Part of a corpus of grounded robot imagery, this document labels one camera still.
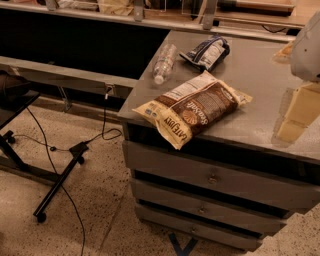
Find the table top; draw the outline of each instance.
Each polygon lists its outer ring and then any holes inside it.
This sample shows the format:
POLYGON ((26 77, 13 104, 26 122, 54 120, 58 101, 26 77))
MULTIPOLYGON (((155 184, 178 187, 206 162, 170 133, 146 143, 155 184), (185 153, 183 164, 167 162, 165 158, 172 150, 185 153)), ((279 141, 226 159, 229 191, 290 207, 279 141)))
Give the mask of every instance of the table top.
MULTIPOLYGON (((171 31, 163 45, 174 43, 179 51, 187 52, 209 37, 198 33, 171 31)), ((286 99, 290 92, 302 83, 300 78, 291 74, 290 65, 275 63, 272 60, 273 55, 284 43, 235 36, 225 38, 230 44, 231 53, 212 71, 212 75, 251 95, 253 101, 215 123, 197 137, 286 157, 300 157, 319 164, 319 118, 293 144, 275 138, 276 127, 284 114, 283 108, 288 105, 286 99)), ((160 49, 118 113, 119 119, 124 122, 151 127, 132 109, 200 74, 197 69, 178 57, 172 78, 161 86, 155 85, 152 67, 160 49)))
POLYGON ((0 130, 32 104, 39 95, 40 93, 38 92, 29 91, 27 94, 12 102, 12 104, 0 106, 0 130))

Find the terrazzo floor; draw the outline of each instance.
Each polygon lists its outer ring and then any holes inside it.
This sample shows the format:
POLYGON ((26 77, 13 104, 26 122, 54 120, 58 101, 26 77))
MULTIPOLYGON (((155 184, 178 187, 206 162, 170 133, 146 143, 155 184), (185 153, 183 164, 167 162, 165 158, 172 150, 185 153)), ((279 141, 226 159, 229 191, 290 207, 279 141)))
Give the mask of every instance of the terrazzo floor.
MULTIPOLYGON (((102 112, 74 105, 67 113, 63 103, 39 98, 29 107, 47 136, 48 144, 68 149, 101 133, 102 112)), ((121 129, 108 120, 106 130, 121 129)), ((43 142, 42 134, 28 111, 7 125, 15 135, 27 135, 43 142)), ((106 135, 110 138, 115 131, 106 135)), ((139 221, 130 188, 130 172, 125 167, 121 143, 98 138, 84 153, 85 163, 76 165, 64 183, 85 228, 83 255, 177 255, 169 234, 175 233, 183 249, 191 237, 156 224, 139 221)), ((16 137, 12 145, 21 158, 34 166, 52 171, 45 146, 26 137, 16 137)), ((64 151, 50 152, 58 172, 71 160, 64 151)), ((59 190, 46 210, 47 220, 38 223, 33 212, 50 187, 0 171, 0 255, 81 255, 83 234, 70 200, 59 190)), ((282 256, 320 255, 320 205, 305 215, 295 214, 288 225, 253 253, 243 253, 210 241, 199 240, 189 255, 282 256)))

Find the plastic bottle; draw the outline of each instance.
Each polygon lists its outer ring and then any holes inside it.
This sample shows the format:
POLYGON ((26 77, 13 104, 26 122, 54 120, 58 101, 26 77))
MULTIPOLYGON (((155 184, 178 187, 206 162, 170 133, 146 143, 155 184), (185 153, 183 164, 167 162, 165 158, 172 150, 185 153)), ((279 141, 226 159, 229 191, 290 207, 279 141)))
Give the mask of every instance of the plastic bottle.
POLYGON ((174 44, 167 44, 161 49, 153 68, 153 78, 156 84, 163 84, 170 78, 177 55, 178 49, 174 44))

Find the black table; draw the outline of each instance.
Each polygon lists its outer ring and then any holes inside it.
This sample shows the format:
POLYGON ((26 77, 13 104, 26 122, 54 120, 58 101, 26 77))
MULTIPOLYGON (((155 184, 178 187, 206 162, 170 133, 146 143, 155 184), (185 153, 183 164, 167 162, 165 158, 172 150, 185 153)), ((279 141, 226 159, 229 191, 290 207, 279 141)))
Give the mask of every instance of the black table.
MULTIPOLYGON (((0 130, 10 123, 15 117, 17 117, 23 110, 25 110, 30 104, 32 104, 38 97, 38 92, 29 91, 24 96, 20 97, 16 101, 12 102, 7 106, 0 107, 0 130)), ((62 186, 64 180, 68 177, 70 172, 76 163, 82 164, 84 159, 82 154, 88 149, 87 145, 83 142, 70 148, 69 151, 73 155, 72 160, 65 168, 62 174, 49 172, 35 166, 31 166, 23 162, 23 160, 17 155, 17 153, 11 148, 10 144, 15 142, 12 136, 13 132, 8 131, 3 136, 0 134, 0 149, 7 156, 0 156, 0 165, 6 171, 13 172, 14 174, 35 179, 45 180, 53 183, 51 190, 39 204, 36 211, 33 213, 37 217, 38 222, 44 222, 46 220, 46 214, 44 213, 46 207, 54 197, 58 189, 62 186)))

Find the gray table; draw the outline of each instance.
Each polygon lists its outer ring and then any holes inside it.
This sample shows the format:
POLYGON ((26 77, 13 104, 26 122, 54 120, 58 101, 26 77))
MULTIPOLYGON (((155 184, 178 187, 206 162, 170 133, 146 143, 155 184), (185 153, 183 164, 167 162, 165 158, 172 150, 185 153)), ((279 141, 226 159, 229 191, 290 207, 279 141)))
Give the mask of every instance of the gray table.
MULTIPOLYGON (((158 51, 118 117, 125 130, 123 148, 139 218, 255 250, 260 239, 285 225, 284 219, 294 212, 305 213, 320 201, 320 120, 295 143, 276 139, 290 93, 302 83, 289 65, 272 60, 285 42, 224 36, 231 53, 212 74, 251 95, 251 103, 181 151, 174 150, 132 109, 199 71, 178 57, 172 79, 157 86, 152 67, 158 51)), ((163 45, 174 43, 187 52, 208 37, 171 31, 163 45)))

